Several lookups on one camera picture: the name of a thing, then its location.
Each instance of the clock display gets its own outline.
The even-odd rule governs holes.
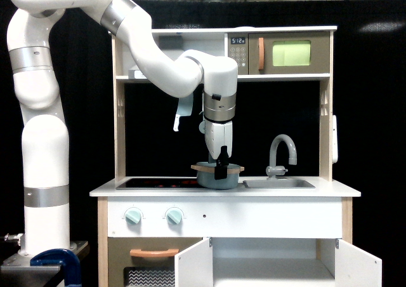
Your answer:
[[[231,44],[245,44],[246,38],[245,37],[232,37]]]

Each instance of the sink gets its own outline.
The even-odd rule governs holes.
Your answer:
[[[244,180],[248,189],[314,189],[315,186],[298,179]]]

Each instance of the faucet handle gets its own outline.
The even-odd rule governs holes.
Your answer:
[[[285,173],[287,172],[287,169],[285,168],[285,166],[267,166],[266,167],[266,174],[269,177],[273,177],[273,176],[283,176],[285,175]]]

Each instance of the wooden handle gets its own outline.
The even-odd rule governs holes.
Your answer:
[[[141,249],[132,249],[129,254],[132,257],[174,257],[179,253],[179,249],[168,249],[166,251],[142,251]]]
[[[258,70],[263,70],[264,63],[265,63],[264,38],[263,37],[258,38],[258,42],[259,42],[259,67],[258,67]]]
[[[190,167],[191,167],[191,169],[196,170],[196,171],[204,171],[205,173],[214,174],[214,168],[209,168],[207,166],[201,166],[201,165],[191,165]],[[240,166],[240,168],[228,168],[227,174],[238,174],[241,171],[244,171],[243,166]]]

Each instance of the mint green knob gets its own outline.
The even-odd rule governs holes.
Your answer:
[[[130,208],[126,211],[124,217],[129,225],[136,225],[138,222],[140,222],[142,215],[139,209]]]
[[[170,208],[166,211],[166,220],[171,225],[178,225],[182,221],[182,211],[179,208]]]

